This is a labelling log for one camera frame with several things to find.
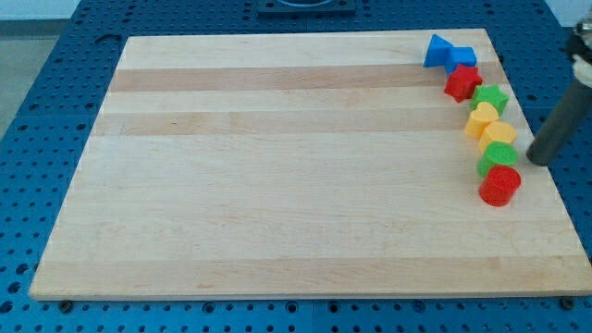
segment yellow cylinder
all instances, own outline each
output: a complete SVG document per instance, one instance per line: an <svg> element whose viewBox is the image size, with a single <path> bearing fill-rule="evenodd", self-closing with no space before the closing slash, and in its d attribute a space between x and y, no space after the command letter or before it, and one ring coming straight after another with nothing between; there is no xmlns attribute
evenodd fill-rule
<svg viewBox="0 0 592 333"><path fill-rule="evenodd" d="M506 142L512 144L517 137L518 133L516 133L516 130L511 124L502 121L494 121L487 125L483 130L481 139L479 139L479 150L483 153L492 142Z"/></svg>
<svg viewBox="0 0 592 333"><path fill-rule="evenodd" d="M489 102L481 102L471 112L469 119L464 126L464 134L470 138L479 139L487 125L500 119L498 110Z"/></svg>

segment white wall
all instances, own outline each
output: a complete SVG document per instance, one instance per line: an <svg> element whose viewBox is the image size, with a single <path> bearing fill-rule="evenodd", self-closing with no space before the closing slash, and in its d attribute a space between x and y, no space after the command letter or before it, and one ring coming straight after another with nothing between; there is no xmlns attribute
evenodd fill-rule
<svg viewBox="0 0 592 333"><path fill-rule="evenodd" d="M572 27L592 7L592 0L547 0L563 27Z"/></svg>
<svg viewBox="0 0 592 333"><path fill-rule="evenodd" d="M69 19L79 0L0 0L0 19Z"/></svg>
<svg viewBox="0 0 592 333"><path fill-rule="evenodd" d="M0 19L68 19L80 0L0 0ZM563 26L573 26L592 0L547 0Z"/></svg>

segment plastic block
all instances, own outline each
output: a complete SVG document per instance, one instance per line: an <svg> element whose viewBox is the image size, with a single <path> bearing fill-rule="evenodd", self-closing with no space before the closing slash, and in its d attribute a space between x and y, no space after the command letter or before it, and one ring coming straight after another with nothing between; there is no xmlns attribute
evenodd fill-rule
<svg viewBox="0 0 592 333"><path fill-rule="evenodd" d="M446 74L450 75L456 70L457 65L463 64L467 67L474 67L477 65L477 57L473 47L452 47L446 59Z"/></svg>
<svg viewBox="0 0 592 333"><path fill-rule="evenodd" d="M432 35L432 39L427 47L427 53L425 54L424 67L444 66L449 57L450 49L453 46L442 37L436 34Z"/></svg>
<svg viewBox="0 0 592 333"><path fill-rule="evenodd" d="M512 144L517 136L518 133L512 125L502 121L494 121L483 130L481 139L479 139L479 150L483 153L492 142Z"/></svg>
<svg viewBox="0 0 592 333"><path fill-rule="evenodd" d="M487 204L502 207L510 202L521 183L520 174L512 167L494 166L479 187L479 196Z"/></svg>
<svg viewBox="0 0 592 333"><path fill-rule="evenodd" d="M473 94L471 107L475 108L481 102L490 102L498 110L498 114L501 117L508 101L510 101L510 96L503 93L498 85L477 86Z"/></svg>
<svg viewBox="0 0 592 333"><path fill-rule="evenodd" d="M480 139L483 130L492 122L500 119L498 111L488 102L481 102L471 112L469 119L464 126L464 134L470 138Z"/></svg>
<svg viewBox="0 0 592 333"><path fill-rule="evenodd" d="M505 142L492 142L485 150L477 163L477 173L481 177L487 176L494 166L513 166L518 160L518 152L511 144Z"/></svg>
<svg viewBox="0 0 592 333"><path fill-rule="evenodd" d="M444 93L454 97L456 102L460 103L465 99L472 98L476 86L482 83L483 79L479 76L479 68L459 64L448 77Z"/></svg>

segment blue pegboard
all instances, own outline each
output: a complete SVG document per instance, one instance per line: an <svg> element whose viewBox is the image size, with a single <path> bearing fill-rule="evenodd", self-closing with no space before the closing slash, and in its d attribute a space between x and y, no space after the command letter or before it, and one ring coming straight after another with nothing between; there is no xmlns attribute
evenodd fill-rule
<svg viewBox="0 0 592 333"><path fill-rule="evenodd" d="M572 79L542 0L358 0L354 15L256 16L254 1L82 0L0 143L1 332L592 332L592 298L56 302L27 296L69 181L131 35L486 28L533 130ZM592 253L592 120L551 166Z"/></svg>

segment wooden cutting board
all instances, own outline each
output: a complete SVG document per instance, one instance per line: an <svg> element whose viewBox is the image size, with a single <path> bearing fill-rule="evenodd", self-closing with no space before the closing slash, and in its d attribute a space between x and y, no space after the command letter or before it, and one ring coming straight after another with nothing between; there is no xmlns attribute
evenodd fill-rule
<svg viewBox="0 0 592 333"><path fill-rule="evenodd" d="M510 94L523 186L477 194L432 33ZM580 295L592 269L484 30L132 37L38 300Z"/></svg>

